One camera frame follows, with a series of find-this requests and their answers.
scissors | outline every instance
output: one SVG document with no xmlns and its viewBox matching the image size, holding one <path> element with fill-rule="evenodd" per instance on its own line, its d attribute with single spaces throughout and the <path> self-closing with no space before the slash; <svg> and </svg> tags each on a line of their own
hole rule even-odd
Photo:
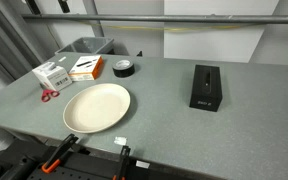
<svg viewBox="0 0 288 180">
<path fill-rule="evenodd" d="M 41 88 L 43 89 L 43 94 L 41 97 L 41 100 L 43 102 L 47 102 L 51 99 L 51 97 L 57 97 L 60 95 L 58 91 L 46 89 L 46 87 L 43 84 L 40 84 Z"/>
</svg>

roll of tape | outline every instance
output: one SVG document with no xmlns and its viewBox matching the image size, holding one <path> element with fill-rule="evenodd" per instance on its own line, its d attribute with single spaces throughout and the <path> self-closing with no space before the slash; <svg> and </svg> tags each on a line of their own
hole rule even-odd
<svg viewBox="0 0 288 180">
<path fill-rule="evenodd" d="M 134 64 L 129 60 L 120 60 L 113 65 L 116 77 L 128 77 L 135 72 Z"/>
</svg>

orange box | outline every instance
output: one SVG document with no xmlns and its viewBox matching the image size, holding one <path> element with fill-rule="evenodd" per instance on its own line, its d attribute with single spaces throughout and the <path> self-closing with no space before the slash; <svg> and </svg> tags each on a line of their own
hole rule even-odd
<svg viewBox="0 0 288 180">
<path fill-rule="evenodd" d="M 81 56 L 68 73 L 72 81 L 94 80 L 98 76 L 99 67 L 103 64 L 102 56 Z"/>
</svg>

white box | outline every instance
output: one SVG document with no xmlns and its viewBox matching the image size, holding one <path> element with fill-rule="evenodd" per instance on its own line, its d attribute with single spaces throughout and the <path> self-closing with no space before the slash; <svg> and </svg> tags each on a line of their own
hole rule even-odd
<svg viewBox="0 0 288 180">
<path fill-rule="evenodd" d="M 63 67 L 55 66 L 54 62 L 47 62 L 32 70 L 40 82 L 47 89 L 59 91 L 72 83 Z"/>
<path fill-rule="evenodd" d="M 68 75 L 72 81 L 94 80 L 98 76 L 99 67 L 103 63 L 100 55 L 81 56 Z"/>
</svg>

white plate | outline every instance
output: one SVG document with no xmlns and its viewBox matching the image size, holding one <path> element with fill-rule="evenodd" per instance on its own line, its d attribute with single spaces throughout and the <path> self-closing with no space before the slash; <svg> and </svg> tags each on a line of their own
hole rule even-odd
<svg viewBox="0 0 288 180">
<path fill-rule="evenodd" d="M 117 84 L 99 84 L 75 95 L 66 105 L 63 118 L 68 128 L 94 133 L 116 124 L 130 106 L 130 94 Z"/>
</svg>

